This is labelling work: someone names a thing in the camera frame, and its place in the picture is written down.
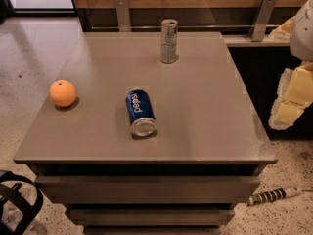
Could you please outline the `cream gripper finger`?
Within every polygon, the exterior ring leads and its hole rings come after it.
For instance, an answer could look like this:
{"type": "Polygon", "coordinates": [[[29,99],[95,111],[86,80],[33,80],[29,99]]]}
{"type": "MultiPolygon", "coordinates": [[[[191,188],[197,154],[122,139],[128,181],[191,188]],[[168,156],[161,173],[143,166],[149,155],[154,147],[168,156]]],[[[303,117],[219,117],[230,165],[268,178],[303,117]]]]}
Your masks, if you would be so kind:
{"type": "Polygon", "coordinates": [[[287,19],[284,23],[282,23],[277,28],[273,29],[269,34],[269,38],[275,41],[289,41],[291,35],[291,28],[295,17],[291,17],[287,19]]]}
{"type": "Polygon", "coordinates": [[[294,70],[285,68],[281,75],[269,126],[274,130],[292,127],[313,103],[313,63],[302,62],[294,70]]]}

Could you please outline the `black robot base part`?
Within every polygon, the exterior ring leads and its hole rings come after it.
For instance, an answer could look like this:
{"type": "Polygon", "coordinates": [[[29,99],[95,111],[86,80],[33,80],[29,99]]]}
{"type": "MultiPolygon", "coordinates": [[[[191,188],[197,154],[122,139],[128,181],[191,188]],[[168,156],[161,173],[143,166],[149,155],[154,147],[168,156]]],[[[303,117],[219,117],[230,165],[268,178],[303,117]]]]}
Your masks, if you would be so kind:
{"type": "Polygon", "coordinates": [[[43,194],[28,178],[13,174],[6,170],[0,171],[0,184],[1,213],[4,213],[4,204],[7,201],[10,201],[22,213],[22,220],[17,224],[15,229],[10,228],[4,222],[1,222],[0,235],[23,235],[42,208],[43,194]],[[36,189],[37,198],[33,205],[19,192],[22,183],[32,185],[36,189]]]}

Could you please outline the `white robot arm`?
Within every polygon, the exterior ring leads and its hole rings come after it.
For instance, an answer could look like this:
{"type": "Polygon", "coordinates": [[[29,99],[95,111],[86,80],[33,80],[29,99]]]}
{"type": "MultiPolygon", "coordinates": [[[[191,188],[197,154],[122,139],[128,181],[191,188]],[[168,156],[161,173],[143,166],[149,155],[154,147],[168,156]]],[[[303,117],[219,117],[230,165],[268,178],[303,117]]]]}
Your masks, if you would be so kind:
{"type": "Polygon", "coordinates": [[[288,40],[291,54],[301,60],[294,70],[284,69],[268,120],[272,129],[286,130],[313,103],[313,0],[274,29],[270,38],[288,40]]]}

